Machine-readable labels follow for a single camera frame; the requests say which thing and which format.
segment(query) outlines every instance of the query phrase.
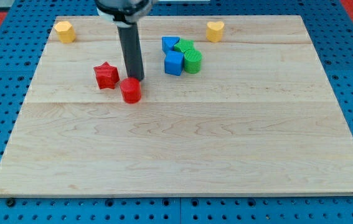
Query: green block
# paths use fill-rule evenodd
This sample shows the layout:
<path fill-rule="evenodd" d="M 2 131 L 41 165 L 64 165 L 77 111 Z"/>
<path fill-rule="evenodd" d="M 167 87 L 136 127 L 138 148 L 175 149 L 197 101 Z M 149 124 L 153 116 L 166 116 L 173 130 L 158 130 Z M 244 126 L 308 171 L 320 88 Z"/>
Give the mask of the green block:
<path fill-rule="evenodd" d="M 194 41 L 193 40 L 185 40 L 180 39 L 177 44 L 174 45 L 174 51 L 177 52 L 187 52 L 188 50 L 194 49 Z"/>
<path fill-rule="evenodd" d="M 196 74 L 201 70 L 202 54 L 198 50 L 188 50 L 184 53 L 184 70 Z"/>

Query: blue block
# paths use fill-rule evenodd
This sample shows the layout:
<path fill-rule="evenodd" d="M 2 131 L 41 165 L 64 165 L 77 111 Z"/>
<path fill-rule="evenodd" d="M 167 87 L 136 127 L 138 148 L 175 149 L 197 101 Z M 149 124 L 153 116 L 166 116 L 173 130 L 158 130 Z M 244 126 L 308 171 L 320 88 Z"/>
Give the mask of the blue block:
<path fill-rule="evenodd" d="M 162 37 L 162 51 L 167 54 L 168 51 L 174 50 L 174 45 L 178 43 L 179 37 Z"/>
<path fill-rule="evenodd" d="M 181 75 L 183 71 L 183 58 L 184 54 L 175 52 L 173 50 L 168 51 L 165 57 L 165 73 L 171 75 Z"/>

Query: wood grain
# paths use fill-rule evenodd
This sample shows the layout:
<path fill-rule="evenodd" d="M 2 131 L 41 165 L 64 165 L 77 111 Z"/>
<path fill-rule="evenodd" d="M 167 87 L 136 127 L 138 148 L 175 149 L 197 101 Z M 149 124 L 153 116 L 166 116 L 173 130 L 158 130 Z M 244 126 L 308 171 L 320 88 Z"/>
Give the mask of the wood grain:
<path fill-rule="evenodd" d="M 299 16 L 145 17 L 141 101 L 99 90 L 125 78 L 116 27 L 59 17 L 0 163 L 0 197 L 353 195 L 353 138 Z M 207 21 L 225 22 L 220 43 Z M 161 36 L 195 40 L 197 75 L 163 71 Z"/>

